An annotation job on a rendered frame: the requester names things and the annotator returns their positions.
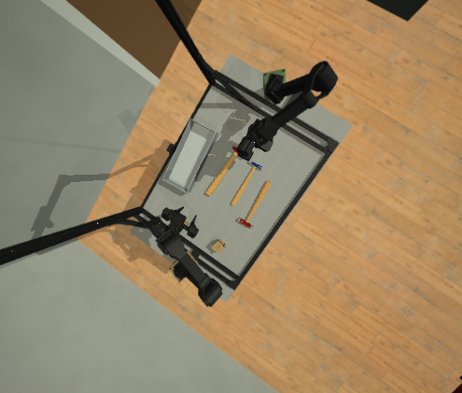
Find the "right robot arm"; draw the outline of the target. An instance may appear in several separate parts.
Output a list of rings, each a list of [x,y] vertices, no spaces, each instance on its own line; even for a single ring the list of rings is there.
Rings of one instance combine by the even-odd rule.
[[[171,217],[171,218],[170,218]],[[160,217],[151,219],[147,226],[157,238],[155,241],[158,243],[159,249],[163,254],[170,254],[173,259],[179,260],[182,265],[178,262],[174,266],[174,275],[182,280],[183,277],[188,277],[190,282],[198,289],[198,295],[203,303],[208,306],[213,306],[215,302],[222,295],[222,287],[214,278],[210,278],[207,273],[204,273],[202,269],[196,264],[196,262],[189,256],[185,251],[185,246],[182,243],[182,239],[177,235],[176,232],[180,231],[184,226],[186,216],[180,212],[172,212],[168,219],[171,221],[169,227],[174,227],[175,231],[171,228],[167,230],[166,226],[162,222]],[[179,276],[181,275],[181,277]],[[184,276],[184,274],[186,276]],[[191,274],[196,281],[189,275]],[[210,283],[212,282],[212,283]],[[210,283],[210,284],[209,284]],[[213,284],[215,283],[215,284]]]

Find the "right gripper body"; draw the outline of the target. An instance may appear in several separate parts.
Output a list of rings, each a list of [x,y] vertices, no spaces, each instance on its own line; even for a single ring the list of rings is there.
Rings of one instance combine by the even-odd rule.
[[[170,214],[172,213],[172,210],[170,210],[169,208],[165,207],[163,210],[162,210],[162,213],[161,213],[161,217],[164,218],[166,221],[168,221],[169,219],[167,218]],[[174,231],[175,231],[175,228],[174,227],[171,227]],[[167,228],[167,230],[171,229],[169,226]],[[187,235],[191,238],[195,238],[195,236],[197,235],[196,233],[198,233],[199,229],[196,228],[195,226],[191,225],[190,226],[187,226],[185,224],[185,226],[177,233],[177,235],[182,231],[182,230],[186,230],[188,233]],[[189,230],[190,229],[190,230]],[[195,235],[196,234],[196,235]]]

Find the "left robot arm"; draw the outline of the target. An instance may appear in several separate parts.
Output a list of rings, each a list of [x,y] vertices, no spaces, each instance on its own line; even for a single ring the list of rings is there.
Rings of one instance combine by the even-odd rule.
[[[264,152],[269,151],[273,145],[273,137],[277,134],[278,129],[308,108],[313,108],[320,99],[328,96],[338,80],[337,75],[327,61],[317,63],[307,75],[286,83],[282,82],[284,76],[270,75],[265,88],[266,92],[264,93],[275,105],[280,104],[285,96],[298,92],[301,92],[301,94],[272,117],[266,117],[262,120],[256,119],[248,127],[247,135],[244,136],[236,149],[237,152],[248,157],[253,147]],[[311,91],[322,92],[315,97]]]

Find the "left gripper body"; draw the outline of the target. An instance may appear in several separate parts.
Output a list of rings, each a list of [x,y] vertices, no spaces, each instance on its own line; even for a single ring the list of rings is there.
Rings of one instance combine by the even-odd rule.
[[[238,152],[238,156],[241,157],[241,158],[243,158],[243,159],[245,159],[245,160],[247,160],[247,161],[250,161],[251,157],[253,156],[253,152],[251,151],[248,157],[245,157],[245,156],[241,155],[241,154]]]

